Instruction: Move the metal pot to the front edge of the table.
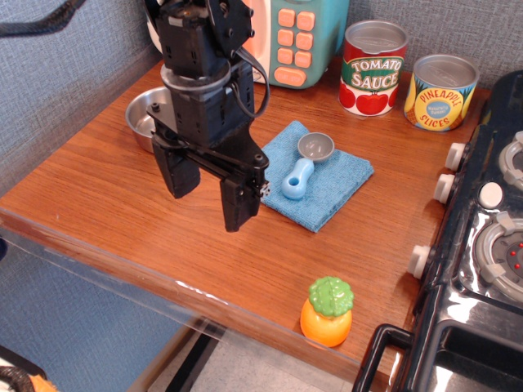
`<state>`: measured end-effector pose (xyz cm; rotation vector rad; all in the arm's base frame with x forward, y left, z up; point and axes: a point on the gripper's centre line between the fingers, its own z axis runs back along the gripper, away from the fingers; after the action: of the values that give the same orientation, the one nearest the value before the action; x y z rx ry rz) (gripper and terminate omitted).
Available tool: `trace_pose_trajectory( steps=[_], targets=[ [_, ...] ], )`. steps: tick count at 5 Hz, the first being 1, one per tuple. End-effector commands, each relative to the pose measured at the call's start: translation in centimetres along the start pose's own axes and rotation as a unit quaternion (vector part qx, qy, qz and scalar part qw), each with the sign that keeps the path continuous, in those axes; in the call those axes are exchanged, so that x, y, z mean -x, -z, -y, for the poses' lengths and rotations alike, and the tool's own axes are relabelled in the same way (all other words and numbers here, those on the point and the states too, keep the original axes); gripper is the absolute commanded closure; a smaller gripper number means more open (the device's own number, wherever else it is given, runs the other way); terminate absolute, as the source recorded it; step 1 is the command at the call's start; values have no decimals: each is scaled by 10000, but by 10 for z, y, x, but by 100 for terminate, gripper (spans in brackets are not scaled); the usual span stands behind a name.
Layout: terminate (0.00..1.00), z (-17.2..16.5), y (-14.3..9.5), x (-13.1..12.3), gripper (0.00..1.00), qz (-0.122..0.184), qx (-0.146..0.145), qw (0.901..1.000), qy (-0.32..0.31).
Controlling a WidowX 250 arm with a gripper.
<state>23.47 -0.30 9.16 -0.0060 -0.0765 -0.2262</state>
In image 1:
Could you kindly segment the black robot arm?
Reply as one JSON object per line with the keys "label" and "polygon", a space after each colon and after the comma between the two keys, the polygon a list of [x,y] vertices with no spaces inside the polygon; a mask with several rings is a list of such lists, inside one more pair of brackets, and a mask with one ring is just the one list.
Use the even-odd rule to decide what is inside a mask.
{"label": "black robot arm", "polygon": [[174,198],[200,183],[200,172],[220,180],[225,227],[236,232],[256,216],[269,192],[269,159],[250,135],[268,104],[254,101],[253,70],[244,49],[254,35],[253,9],[241,1],[145,2],[159,36],[161,78],[170,105],[152,104],[152,147]]}

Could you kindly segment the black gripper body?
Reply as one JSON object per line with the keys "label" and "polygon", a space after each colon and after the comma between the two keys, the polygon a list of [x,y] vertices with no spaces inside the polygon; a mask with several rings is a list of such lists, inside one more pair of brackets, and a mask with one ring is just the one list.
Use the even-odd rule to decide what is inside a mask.
{"label": "black gripper body", "polygon": [[186,157],[213,176],[239,177],[258,195],[269,192],[269,159],[250,135],[261,112],[254,109],[253,67],[234,60],[208,76],[190,78],[166,65],[160,75],[171,104],[150,105],[153,136],[184,145]]}

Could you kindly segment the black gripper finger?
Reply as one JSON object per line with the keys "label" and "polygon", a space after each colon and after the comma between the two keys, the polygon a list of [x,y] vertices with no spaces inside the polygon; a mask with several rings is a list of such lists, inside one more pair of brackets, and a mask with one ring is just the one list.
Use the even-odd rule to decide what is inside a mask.
{"label": "black gripper finger", "polygon": [[164,182],[174,198],[183,198],[199,185],[199,166],[186,157],[185,147],[178,140],[153,136],[152,146]]}
{"label": "black gripper finger", "polygon": [[237,232],[250,218],[256,216],[260,206],[257,191],[239,177],[221,180],[221,205],[227,232]]}

